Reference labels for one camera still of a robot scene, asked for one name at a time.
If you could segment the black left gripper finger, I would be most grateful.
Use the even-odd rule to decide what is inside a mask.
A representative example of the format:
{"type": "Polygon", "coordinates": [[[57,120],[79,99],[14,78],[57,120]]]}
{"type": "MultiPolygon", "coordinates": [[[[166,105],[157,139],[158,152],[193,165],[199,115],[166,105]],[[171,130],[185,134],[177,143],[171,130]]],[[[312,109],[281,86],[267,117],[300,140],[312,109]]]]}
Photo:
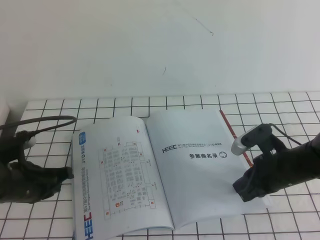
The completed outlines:
{"type": "Polygon", "coordinates": [[[71,180],[74,178],[73,169],[71,167],[61,167],[59,169],[58,179],[60,182],[71,180]]]}

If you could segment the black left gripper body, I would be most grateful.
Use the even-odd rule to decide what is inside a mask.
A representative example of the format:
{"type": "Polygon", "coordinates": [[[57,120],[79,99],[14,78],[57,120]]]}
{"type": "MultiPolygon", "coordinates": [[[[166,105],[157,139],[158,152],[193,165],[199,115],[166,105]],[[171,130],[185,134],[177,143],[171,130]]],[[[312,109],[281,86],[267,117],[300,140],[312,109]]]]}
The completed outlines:
{"type": "Polygon", "coordinates": [[[20,131],[0,140],[0,202],[34,204],[60,191],[61,167],[41,167],[28,161],[25,147],[33,132],[20,131]]]}

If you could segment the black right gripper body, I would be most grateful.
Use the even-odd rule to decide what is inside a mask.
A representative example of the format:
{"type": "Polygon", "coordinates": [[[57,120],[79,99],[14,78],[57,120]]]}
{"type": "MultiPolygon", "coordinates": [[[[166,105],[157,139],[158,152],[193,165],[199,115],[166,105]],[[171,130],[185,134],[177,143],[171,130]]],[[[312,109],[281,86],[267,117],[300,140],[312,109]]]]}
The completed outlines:
{"type": "Polygon", "coordinates": [[[233,184],[243,202],[263,198],[298,182],[299,160],[288,152],[261,154],[233,184]]]}

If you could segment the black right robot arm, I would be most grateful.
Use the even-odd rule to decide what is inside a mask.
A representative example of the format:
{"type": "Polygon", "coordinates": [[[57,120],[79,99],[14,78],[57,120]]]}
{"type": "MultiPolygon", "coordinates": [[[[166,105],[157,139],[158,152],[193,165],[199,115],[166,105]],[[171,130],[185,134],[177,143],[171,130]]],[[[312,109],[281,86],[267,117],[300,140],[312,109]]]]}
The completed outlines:
{"type": "Polygon", "coordinates": [[[294,148],[273,137],[275,153],[262,153],[232,186],[244,202],[320,177],[320,136],[294,148]]]}

